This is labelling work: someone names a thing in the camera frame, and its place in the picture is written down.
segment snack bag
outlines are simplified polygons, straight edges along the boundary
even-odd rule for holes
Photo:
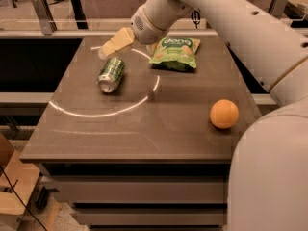
[[[195,53],[200,39],[164,37],[157,45],[151,64],[162,64],[168,69],[185,71],[196,68]]]

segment gray tabletop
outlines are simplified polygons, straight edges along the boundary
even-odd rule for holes
[[[162,70],[148,63],[137,42],[117,55],[126,72],[117,92],[105,94],[96,78],[106,61],[94,46],[108,38],[85,37],[38,126],[23,162],[230,162],[259,110],[223,41],[201,39],[197,69]],[[215,128],[212,105],[234,101],[235,126]]]

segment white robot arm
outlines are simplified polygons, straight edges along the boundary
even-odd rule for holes
[[[243,135],[228,190],[228,231],[305,228],[308,213],[308,38],[246,0],[147,0],[132,17],[151,44],[195,8],[279,106]]]

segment can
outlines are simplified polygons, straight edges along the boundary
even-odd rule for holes
[[[97,77],[97,85],[103,92],[110,93],[117,90],[125,72],[125,63],[122,59],[110,58]]]

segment black cable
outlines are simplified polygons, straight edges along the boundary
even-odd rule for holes
[[[26,210],[29,212],[29,214],[39,223],[39,225],[45,230],[47,231],[47,229],[45,228],[45,226],[39,221],[39,219],[37,219],[37,217],[29,210],[29,208],[23,203],[23,201],[21,200],[21,198],[19,197],[19,195],[17,194],[17,192],[15,191],[15,189],[13,188],[13,185],[8,177],[8,175],[6,174],[6,172],[4,171],[4,169],[0,166],[0,169],[2,171],[2,173],[4,174],[4,176],[6,177],[7,181],[9,182],[9,185],[11,187],[11,190],[13,191],[13,193],[15,193],[16,197],[19,199],[20,203],[26,208]]]

